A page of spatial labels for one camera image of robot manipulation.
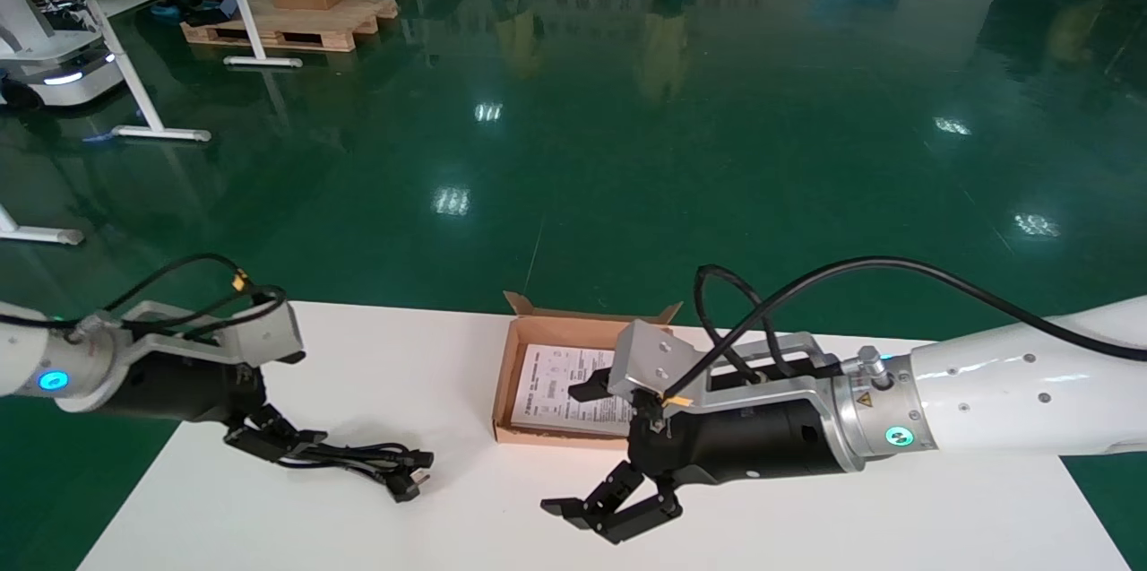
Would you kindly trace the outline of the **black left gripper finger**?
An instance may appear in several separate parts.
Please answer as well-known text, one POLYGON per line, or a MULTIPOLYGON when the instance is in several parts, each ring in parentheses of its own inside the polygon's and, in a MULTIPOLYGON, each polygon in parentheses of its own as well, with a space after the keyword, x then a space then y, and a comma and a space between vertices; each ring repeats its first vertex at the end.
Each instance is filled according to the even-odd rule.
POLYGON ((274 443, 263 439, 262 436, 255 431, 253 425, 240 425, 233 424, 227 427, 227 432, 224 436, 224 443, 229 445, 235 449, 241 449, 245 455, 251 455, 253 457, 259 457, 259 460, 276 463, 283 457, 290 456, 295 449, 282 449, 276 447, 274 443))
POLYGON ((270 404, 253 412, 253 428, 263 439, 282 449, 307 449, 328 439, 321 429, 296 428, 282 412, 270 404))

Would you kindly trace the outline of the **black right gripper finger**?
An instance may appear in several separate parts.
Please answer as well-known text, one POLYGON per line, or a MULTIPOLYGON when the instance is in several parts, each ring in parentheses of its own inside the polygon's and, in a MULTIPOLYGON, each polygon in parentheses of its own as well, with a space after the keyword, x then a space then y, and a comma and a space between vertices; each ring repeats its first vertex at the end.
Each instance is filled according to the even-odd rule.
POLYGON ((630 496, 647 478, 629 461, 607 474, 590 496, 559 496, 540 501, 540 508, 574 527, 593 532, 612 545, 621 545, 682 515, 674 482, 655 478, 656 492, 629 504, 630 496))
POLYGON ((585 382, 568 386, 568 396, 577 402, 594 402, 615 398, 609 390, 609 377, 611 369, 598 369, 591 371, 590 378, 585 382))

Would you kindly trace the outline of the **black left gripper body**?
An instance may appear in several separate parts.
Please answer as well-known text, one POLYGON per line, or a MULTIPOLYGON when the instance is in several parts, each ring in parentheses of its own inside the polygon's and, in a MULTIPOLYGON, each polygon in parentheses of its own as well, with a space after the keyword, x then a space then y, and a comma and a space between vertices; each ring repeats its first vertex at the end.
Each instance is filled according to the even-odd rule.
POLYGON ((267 402, 262 371, 245 363, 139 361, 94 410, 135 419, 229 424, 267 402))

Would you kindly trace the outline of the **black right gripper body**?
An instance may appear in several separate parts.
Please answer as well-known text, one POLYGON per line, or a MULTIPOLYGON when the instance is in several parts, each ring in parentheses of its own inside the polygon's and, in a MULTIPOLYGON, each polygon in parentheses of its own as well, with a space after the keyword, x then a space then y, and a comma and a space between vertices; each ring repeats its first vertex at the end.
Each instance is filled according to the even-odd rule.
POLYGON ((677 413, 662 432, 635 420, 629 461, 651 480, 716 486, 735 480, 843 474, 811 402, 677 413))

